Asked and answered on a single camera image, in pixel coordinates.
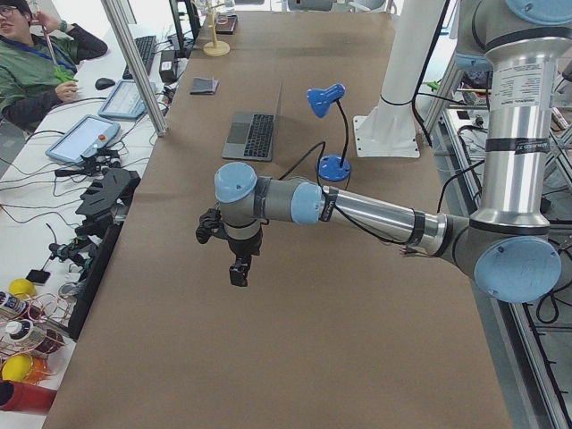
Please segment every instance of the bottle cap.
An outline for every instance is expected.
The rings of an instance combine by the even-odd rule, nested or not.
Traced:
[[[32,370],[33,359],[28,354],[10,356],[2,366],[2,378],[22,383]]]
[[[8,291],[14,295],[14,297],[25,299],[27,297],[33,297],[36,295],[36,288],[34,283],[28,279],[16,279],[10,286],[8,286]]]
[[[24,326],[20,322],[12,321],[6,324],[6,333],[8,335],[16,335],[18,332],[22,330]]]

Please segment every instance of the person's hand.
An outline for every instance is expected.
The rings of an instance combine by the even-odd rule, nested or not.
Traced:
[[[73,101],[78,92],[78,84],[74,81],[60,83],[55,87],[55,94],[64,103]]]
[[[32,25],[41,25],[42,27],[44,27],[46,29],[46,33],[49,34],[52,31],[60,29],[60,23],[61,22],[62,22],[61,20],[58,20],[54,16],[52,16],[48,13],[39,11],[34,16],[34,19],[32,20],[31,24]]]

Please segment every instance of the white table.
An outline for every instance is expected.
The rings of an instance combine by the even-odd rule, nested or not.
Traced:
[[[131,26],[134,38],[150,34],[140,26]],[[101,58],[83,63],[76,75],[79,80],[79,98],[107,97],[113,88],[99,91],[94,83],[98,78],[119,80],[125,67],[125,60],[113,34],[105,37],[109,52]],[[160,55],[156,55],[150,79],[162,87],[158,75],[158,62]],[[97,114],[103,100],[88,100],[71,105],[61,105],[55,108],[38,127],[41,130],[70,129],[86,114]],[[120,122],[121,134],[131,129],[134,122]],[[48,245],[54,242],[54,235],[46,226],[48,223],[54,230],[58,244],[67,244],[75,237],[74,224],[79,224],[83,216],[75,214],[81,204],[80,195],[93,179],[86,178],[76,183],[69,178],[57,179],[54,196],[53,170],[61,168],[60,164],[52,164],[45,152],[60,137],[57,133],[40,133],[33,136],[19,153],[16,159],[0,180],[0,205],[15,219],[26,221],[33,216],[40,217],[29,223],[19,224],[12,220],[5,211],[0,211],[0,290],[8,291],[10,282],[17,278],[26,277],[30,269],[40,269],[49,256]],[[147,160],[151,156],[156,134],[153,124],[148,116],[144,116],[135,128],[115,148],[120,149],[122,166],[128,170],[135,170],[139,176],[143,175]],[[28,177],[22,174],[39,170],[40,174]],[[73,176],[75,181],[85,176]],[[32,207],[58,207],[58,208],[15,208],[9,206]],[[51,273],[50,278],[43,286],[37,286],[38,294],[55,294],[65,282],[75,280],[74,274],[69,274],[70,262],[60,263],[57,259],[50,261],[46,270]],[[63,378],[65,368],[74,349],[74,343],[67,341],[66,347],[56,351],[48,359],[49,368],[57,372],[53,377],[43,381],[40,385],[57,389]],[[44,423],[43,416],[33,416],[22,413],[4,412],[0,414],[0,427],[11,429],[36,429]]]

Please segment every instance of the table surface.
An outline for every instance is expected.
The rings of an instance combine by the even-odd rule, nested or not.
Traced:
[[[334,109],[308,88],[346,86],[349,118],[377,104],[394,34],[385,14],[240,13],[225,57],[193,52],[45,429],[510,427],[468,280],[337,224],[265,227],[246,289],[226,243],[197,244],[234,112],[282,115],[278,177],[316,142],[340,152]],[[194,77],[220,81],[190,96]],[[349,190],[433,212],[419,159],[357,158]],[[296,174],[312,178],[314,159]]]
[[[141,26],[134,25],[130,29],[134,37],[150,34],[148,29]],[[122,76],[125,61],[113,33],[109,33],[105,41],[109,46],[108,53],[101,58],[82,63],[76,75],[79,80],[79,99],[106,97],[112,89],[96,90],[95,80],[99,77],[118,80]],[[150,79],[160,83],[159,56],[156,56]],[[47,115],[38,130],[67,131],[86,114],[97,114],[102,103],[103,100],[87,100],[58,106]],[[120,135],[133,125],[134,122],[121,122]],[[83,216],[74,213],[81,204],[80,195],[93,179],[100,178],[76,176],[71,179],[58,179],[55,184],[53,171],[63,165],[54,163],[46,157],[45,152],[59,137],[59,134],[50,132],[33,136],[0,180],[0,204],[10,215],[20,222],[38,216],[30,222],[16,223],[4,210],[0,210],[0,259],[3,261],[0,264],[0,279],[4,284],[0,290],[8,290],[12,280],[25,277],[30,269],[39,269],[46,262],[49,256],[48,245],[54,242],[54,235],[46,224],[52,227],[60,244],[68,243],[75,237],[73,228],[83,220]],[[153,124],[144,116],[129,136],[124,138],[124,145],[116,146],[122,165],[142,176],[155,139]],[[50,278],[45,285],[36,288],[38,294],[43,296],[42,302],[52,301],[52,297],[57,295],[64,282],[77,281],[78,275],[68,273],[70,265],[69,261],[60,263],[58,260],[46,264],[45,269],[51,274]],[[48,369],[54,375],[40,385],[51,389],[58,388],[73,350],[74,343],[67,341],[66,347],[50,356]],[[0,426],[34,429],[41,427],[44,420],[44,416],[5,412],[0,417]]]

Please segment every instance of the warning label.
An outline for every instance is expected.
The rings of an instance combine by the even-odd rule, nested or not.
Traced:
[[[491,111],[541,105],[544,101],[543,76],[544,63],[517,65],[496,71],[492,83]],[[545,108],[548,108],[550,94],[545,98]]]

